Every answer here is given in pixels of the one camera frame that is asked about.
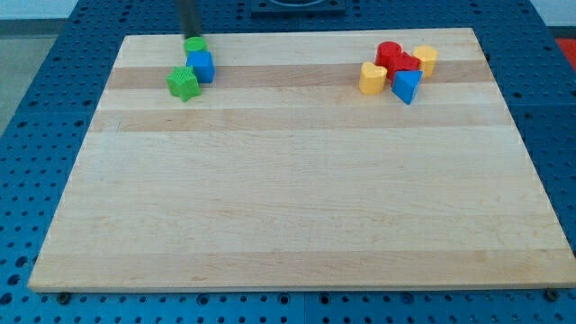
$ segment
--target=blue block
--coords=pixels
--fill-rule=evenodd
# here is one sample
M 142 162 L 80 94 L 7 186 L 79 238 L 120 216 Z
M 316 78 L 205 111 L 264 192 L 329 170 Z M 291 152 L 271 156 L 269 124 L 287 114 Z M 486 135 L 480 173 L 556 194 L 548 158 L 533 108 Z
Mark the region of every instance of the blue block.
M 411 104 L 416 97 L 422 71 L 398 71 L 394 76 L 392 91 L 406 104 Z
M 209 51 L 193 51 L 188 55 L 187 67 L 193 67 L 200 83 L 211 83 L 214 79 L 214 62 Z

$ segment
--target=yellow arch block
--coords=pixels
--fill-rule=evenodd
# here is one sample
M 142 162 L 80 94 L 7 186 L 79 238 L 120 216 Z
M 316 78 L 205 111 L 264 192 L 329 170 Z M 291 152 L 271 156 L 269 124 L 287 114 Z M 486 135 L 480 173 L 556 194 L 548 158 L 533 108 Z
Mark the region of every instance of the yellow arch block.
M 362 64 L 360 71 L 360 91 L 365 95 L 376 95 L 384 89 L 386 67 L 377 67 L 373 62 Z
M 420 70 L 424 72 L 422 76 L 432 76 L 438 59 L 438 52 L 436 49 L 429 45 L 417 46 L 414 49 L 414 57 L 420 60 Z

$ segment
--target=blue pegboard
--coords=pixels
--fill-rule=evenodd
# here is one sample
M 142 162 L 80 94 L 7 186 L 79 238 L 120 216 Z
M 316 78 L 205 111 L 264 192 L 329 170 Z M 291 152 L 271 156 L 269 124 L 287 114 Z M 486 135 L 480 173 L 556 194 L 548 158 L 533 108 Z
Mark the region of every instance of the blue pegboard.
M 527 0 L 348 0 L 346 14 L 250 18 L 199 1 L 205 32 L 473 27 L 576 248 L 576 75 Z M 576 290 L 36 294 L 26 288 L 127 34 L 176 33 L 173 1 L 80 0 L 0 139 L 0 323 L 576 322 Z

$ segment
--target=wooden cutting board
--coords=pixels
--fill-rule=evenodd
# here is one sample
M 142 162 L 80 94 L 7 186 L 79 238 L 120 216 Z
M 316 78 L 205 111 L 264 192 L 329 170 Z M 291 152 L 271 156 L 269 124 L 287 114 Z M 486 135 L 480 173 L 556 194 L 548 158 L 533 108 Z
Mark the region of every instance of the wooden cutting board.
M 37 292 L 564 287 L 576 262 L 470 29 L 129 36 L 30 280 Z M 437 48 L 407 106 L 377 44 Z

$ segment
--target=toy block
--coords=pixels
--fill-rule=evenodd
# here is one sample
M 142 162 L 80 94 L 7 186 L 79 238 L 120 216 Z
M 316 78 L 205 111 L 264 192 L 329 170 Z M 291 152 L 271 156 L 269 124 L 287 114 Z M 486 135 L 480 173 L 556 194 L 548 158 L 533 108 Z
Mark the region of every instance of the toy block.
M 190 52 L 206 50 L 208 50 L 208 45 L 206 44 L 206 40 L 202 37 L 191 37 L 184 41 L 184 51 L 186 52 L 187 57 L 190 55 Z
M 377 67 L 372 62 L 365 62 L 360 69 L 360 91 L 365 95 L 376 95 L 384 89 L 386 67 Z
M 379 67 L 388 68 L 390 66 L 390 60 L 393 57 L 397 57 L 402 53 L 402 47 L 393 41 L 385 41 L 378 45 L 378 50 L 376 51 L 376 64 Z
M 416 71 L 398 71 L 394 78 L 392 91 L 406 104 L 411 104 L 416 97 L 418 84 L 422 79 L 423 72 Z
M 420 60 L 419 69 L 424 72 L 422 77 L 432 76 L 438 58 L 438 52 L 436 49 L 429 45 L 417 46 L 414 49 L 413 55 L 415 58 Z
M 194 69 L 191 67 L 174 67 L 172 73 L 166 77 L 166 82 L 170 94 L 179 96 L 183 102 L 202 93 Z
M 394 76 L 398 71 L 416 71 L 420 67 L 420 60 L 413 58 L 406 52 L 402 52 L 399 56 L 393 57 L 388 66 L 388 78 L 394 84 Z
M 209 51 L 192 51 L 188 54 L 187 67 L 194 68 L 198 82 L 211 83 L 214 79 L 214 63 Z

